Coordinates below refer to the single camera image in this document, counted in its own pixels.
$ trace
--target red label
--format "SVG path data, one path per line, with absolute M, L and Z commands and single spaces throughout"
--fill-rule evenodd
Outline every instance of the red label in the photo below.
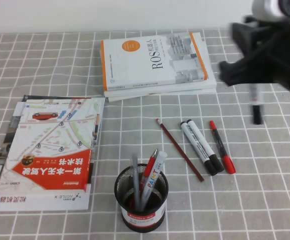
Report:
M 57 157 L 24 157 L 16 173 L 46 190 L 86 190 L 91 150 Z
M 155 212 L 150 214 L 150 215 L 147 215 L 147 216 L 138 216 L 138 215 L 134 215 L 134 214 L 131 214 L 129 212 L 127 212 L 127 215 L 129 217 L 131 217 L 132 219 L 137 219 L 137 220 L 148 220 L 148 219 L 151 219 L 153 217 L 155 217 Z

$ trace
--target book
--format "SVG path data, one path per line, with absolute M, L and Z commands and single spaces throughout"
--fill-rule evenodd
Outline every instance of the book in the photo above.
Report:
M 129 96 L 117 96 L 117 97 L 108 97 L 108 102 L 116 102 L 121 100 L 139 98 L 144 96 L 164 96 L 164 95 L 196 95 L 196 94 L 215 94 L 216 88 L 205 88 L 205 89 L 197 89 L 197 90 L 188 90 L 188 91 L 171 91 L 171 92 L 162 92 L 162 93 L 153 93 L 153 94 L 141 94 L 141 95 L 129 95 Z
M 98 109 L 93 98 L 27 100 L 0 176 L 0 194 L 85 191 Z
M 213 74 L 213 70 L 210 64 L 209 53 L 207 50 L 206 43 L 202 41 L 201 38 L 197 38 L 196 42 L 201 43 L 201 55 L 203 56 L 206 62 L 205 67 L 208 73 L 207 80 L 198 81 L 198 82 L 187 82 L 187 83 L 178 83 L 178 84 L 168 84 L 168 85 L 159 85 L 159 86 L 148 86 L 148 87 L 139 87 L 134 89 L 121 89 L 115 91 L 105 91 L 104 95 L 106 98 L 117 98 L 117 97 L 129 97 L 129 96 L 146 96 L 149 94 L 162 94 L 170 92 L 178 92 L 181 94 L 183 91 L 193 91 L 193 90 L 202 90 L 202 89 L 215 89 L 217 82 Z M 187 92 L 185 94 L 197 94 L 195 92 Z
M 104 91 L 206 81 L 201 48 L 201 34 L 192 32 L 103 40 Z
M 56 97 L 56 96 L 35 96 L 24 95 L 22 102 L 28 99 L 81 99 L 81 97 Z M 105 98 L 95 98 L 98 104 L 97 120 L 94 130 L 94 142 L 97 140 L 97 129 L 100 129 L 102 124 L 103 109 Z M 6 158 L 9 153 L 7 145 L 11 145 L 15 132 L 17 130 L 22 111 L 24 107 L 17 111 L 15 109 L 11 122 L 8 128 L 8 134 L 0 152 L 0 175 L 3 166 L 6 163 Z M 89 176 L 87 181 L 86 191 L 81 190 L 44 190 L 39 193 L 7 193 L 0 194 L 0 211 L 57 211 L 57 210 L 86 210 L 89 207 L 90 192 L 91 192 L 91 177 L 93 172 L 93 162 L 90 159 Z

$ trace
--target white wall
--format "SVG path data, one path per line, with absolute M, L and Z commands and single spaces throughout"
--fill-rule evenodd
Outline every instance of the white wall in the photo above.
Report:
M 220 27 L 253 0 L 0 0 L 0 33 Z

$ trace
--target pen holder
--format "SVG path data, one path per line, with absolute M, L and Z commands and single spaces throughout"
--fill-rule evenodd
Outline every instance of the pen holder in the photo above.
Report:
M 138 179 L 141 182 L 147 164 L 138 164 Z M 117 177 L 114 193 L 121 208 L 124 223 L 131 230 L 138 233 L 148 233 L 157 229 L 165 217 L 166 199 L 169 193 L 169 184 L 165 175 L 160 172 L 150 194 L 145 210 L 142 212 L 130 208 L 134 198 L 134 184 L 131 177 L 131 167 L 125 168 Z

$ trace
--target red pencil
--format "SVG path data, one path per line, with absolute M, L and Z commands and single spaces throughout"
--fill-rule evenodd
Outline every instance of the red pencil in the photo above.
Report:
M 191 162 L 191 160 L 188 158 L 188 156 L 186 156 L 185 152 L 183 151 L 183 149 L 178 145 L 178 143 L 175 141 L 175 139 L 172 137 L 172 135 L 170 134 L 170 132 L 166 129 L 166 127 L 164 126 L 164 124 L 161 122 L 161 120 L 159 118 L 156 119 L 157 123 L 160 125 L 160 127 L 163 129 L 163 131 L 166 133 L 166 135 L 168 136 L 168 138 L 172 141 L 172 143 L 174 144 L 174 146 L 177 148 L 177 150 L 179 151 L 180 155 L 182 155 L 182 157 L 185 159 L 185 161 L 187 162 L 187 164 L 190 166 L 190 169 L 192 169 L 192 171 L 196 174 L 196 176 L 198 177 L 198 179 L 201 182 L 204 182 L 204 178 L 202 177 L 202 175 L 199 173 L 199 171 L 196 169 L 196 167 L 193 165 L 193 163 Z

